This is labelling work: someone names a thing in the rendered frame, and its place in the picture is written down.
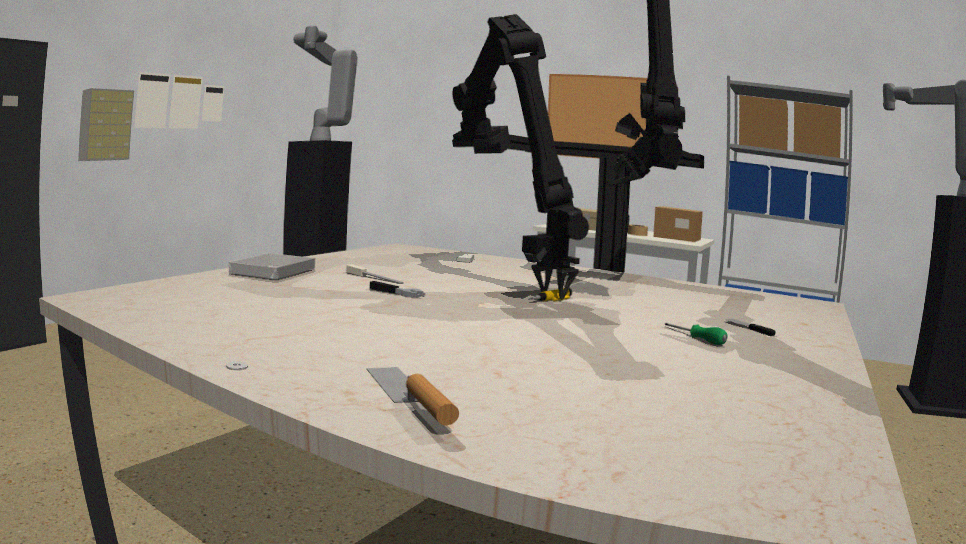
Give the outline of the trowel with wooden handle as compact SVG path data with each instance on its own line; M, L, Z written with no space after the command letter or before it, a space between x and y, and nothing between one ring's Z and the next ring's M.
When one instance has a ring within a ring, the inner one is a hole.
M366 369L394 403L419 401L440 424L447 426L457 421L458 408L423 375L408 375L407 379L398 367Z

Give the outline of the green-handled screwdriver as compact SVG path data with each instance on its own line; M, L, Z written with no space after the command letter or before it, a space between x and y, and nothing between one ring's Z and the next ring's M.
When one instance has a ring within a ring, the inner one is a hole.
M690 329L690 328L673 325L669 323L665 323L665 325L690 331L691 336L693 338L699 337L699 338L705 339L706 341L714 345L722 345L727 341L727 338L728 338L727 332L718 327L704 328L704 327L700 327L699 325L693 325L692 328Z

